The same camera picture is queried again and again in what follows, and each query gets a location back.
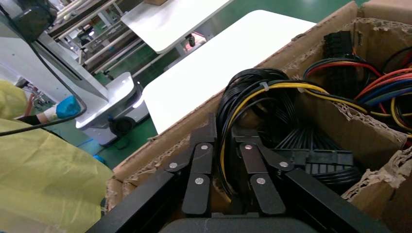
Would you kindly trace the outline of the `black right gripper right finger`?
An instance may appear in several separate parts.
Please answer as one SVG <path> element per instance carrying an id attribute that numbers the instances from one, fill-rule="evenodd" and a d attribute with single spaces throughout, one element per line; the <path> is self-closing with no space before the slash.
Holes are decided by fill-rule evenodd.
<path id="1" fill-rule="evenodd" d="M 257 132 L 235 128 L 231 149 L 237 181 L 258 216 L 233 224 L 248 233 L 386 233 L 388 228 L 341 198 L 283 154 L 263 145 Z"/>

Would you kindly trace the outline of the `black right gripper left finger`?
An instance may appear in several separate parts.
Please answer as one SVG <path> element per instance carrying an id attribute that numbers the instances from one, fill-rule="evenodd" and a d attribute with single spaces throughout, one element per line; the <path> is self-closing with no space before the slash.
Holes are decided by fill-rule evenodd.
<path id="1" fill-rule="evenodd" d="M 150 175 L 89 233 L 157 233 L 181 207 L 184 217 L 210 216 L 215 115 L 190 133 L 189 146 Z"/>

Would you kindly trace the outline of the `blue gloved hand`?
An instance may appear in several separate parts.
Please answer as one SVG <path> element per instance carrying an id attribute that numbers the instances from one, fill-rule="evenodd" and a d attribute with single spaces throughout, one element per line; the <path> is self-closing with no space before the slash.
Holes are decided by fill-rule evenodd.
<path id="1" fill-rule="evenodd" d="M 74 96 L 69 96 L 56 106 L 56 114 L 60 119 L 72 117 L 81 111 L 81 106 Z"/>

